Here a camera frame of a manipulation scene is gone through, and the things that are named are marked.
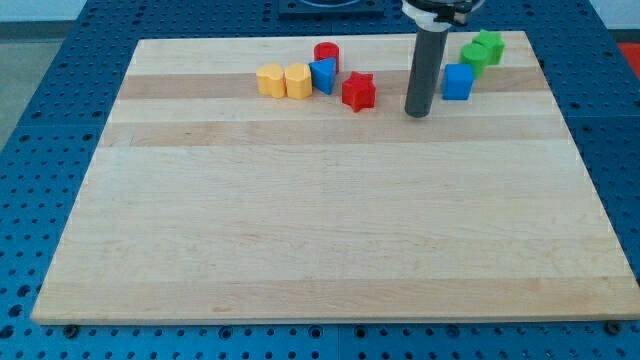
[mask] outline wooden cutting board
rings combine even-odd
[[[473,33],[449,35],[456,62]],[[626,319],[640,290],[536,57],[403,112],[414,35],[138,44],[32,317],[42,324]],[[257,92],[342,49],[336,92]],[[375,109],[341,104],[372,72]]]

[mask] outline blue pegboard table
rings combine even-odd
[[[0,359],[640,359],[640,322],[40,327],[29,313],[140,38],[415,31],[278,20],[272,0],[89,0],[0,155]],[[640,276],[640,82],[587,0],[488,0],[465,30],[525,30]]]

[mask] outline toy block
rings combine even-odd
[[[498,65],[500,63],[502,52],[504,51],[502,34],[480,30],[480,35],[473,38],[473,43],[482,45],[489,50],[489,65]]]
[[[340,48],[332,42],[323,42],[313,48],[313,60],[336,59],[336,74],[340,72]]]
[[[477,79],[482,76],[484,68],[489,63],[489,50],[480,44],[467,44],[462,47],[460,63],[471,65],[473,77]]]
[[[444,100],[467,100],[473,87],[473,70],[469,64],[447,64],[442,78]]]
[[[304,99],[311,95],[311,69],[309,65],[294,63],[284,69],[287,95],[294,99]]]
[[[342,103],[351,106],[354,112],[375,107],[376,86],[373,74],[353,71],[351,77],[342,83]]]
[[[263,95],[281,98],[287,94],[284,82],[284,72],[278,64],[267,64],[256,71],[258,91]]]
[[[326,58],[309,64],[311,83],[327,95],[331,95],[336,82],[336,59]]]

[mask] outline green block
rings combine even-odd
[[[502,34],[499,32],[480,30],[480,35],[473,38],[473,43],[482,45],[489,50],[489,65],[498,65],[500,63],[502,52],[504,51]]]
[[[460,63],[471,65],[473,78],[477,79],[482,76],[484,68],[489,63],[489,50],[479,44],[467,44],[460,53]]]

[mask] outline black cylinder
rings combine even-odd
[[[427,116],[431,110],[447,34],[448,31],[431,32],[418,29],[407,100],[404,104],[404,111],[413,117]]]

